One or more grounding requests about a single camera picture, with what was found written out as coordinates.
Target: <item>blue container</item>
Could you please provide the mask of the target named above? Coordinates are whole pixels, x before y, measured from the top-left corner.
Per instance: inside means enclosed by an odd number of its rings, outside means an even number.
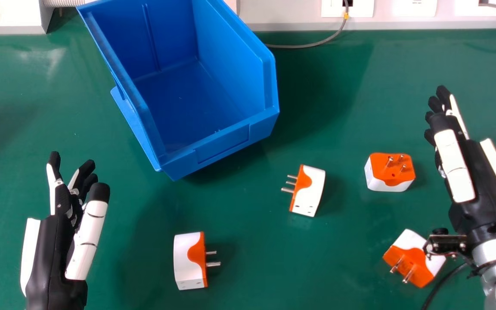
[[[177,180],[270,135],[273,54],[223,0],[102,0],[78,11],[156,171]]]

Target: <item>plug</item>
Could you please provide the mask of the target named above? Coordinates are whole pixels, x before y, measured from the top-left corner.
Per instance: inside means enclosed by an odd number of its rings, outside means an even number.
[[[300,165],[298,175],[287,176],[291,180],[286,181],[286,184],[294,185],[294,189],[281,188],[281,191],[292,194],[290,212],[315,216],[325,187],[325,176],[324,170],[308,165]]]
[[[366,186],[377,192],[404,192],[416,179],[411,156],[372,153],[365,165]]]
[[[383,256],[384,261],[391,266],[390,273],[401,273],[403,283],[410,282],[419,288],[430,283],[446,259],[443,256],[428,259],[422,249],[425,243],[426,239],[414,231],[403,231]]]
[[[220,261],[206,261],[207,255],[217,251],[206,251],[204,232],[177,234],[174,238],[175,283],[180,291],[208,287],[207,267],[221,266]]]

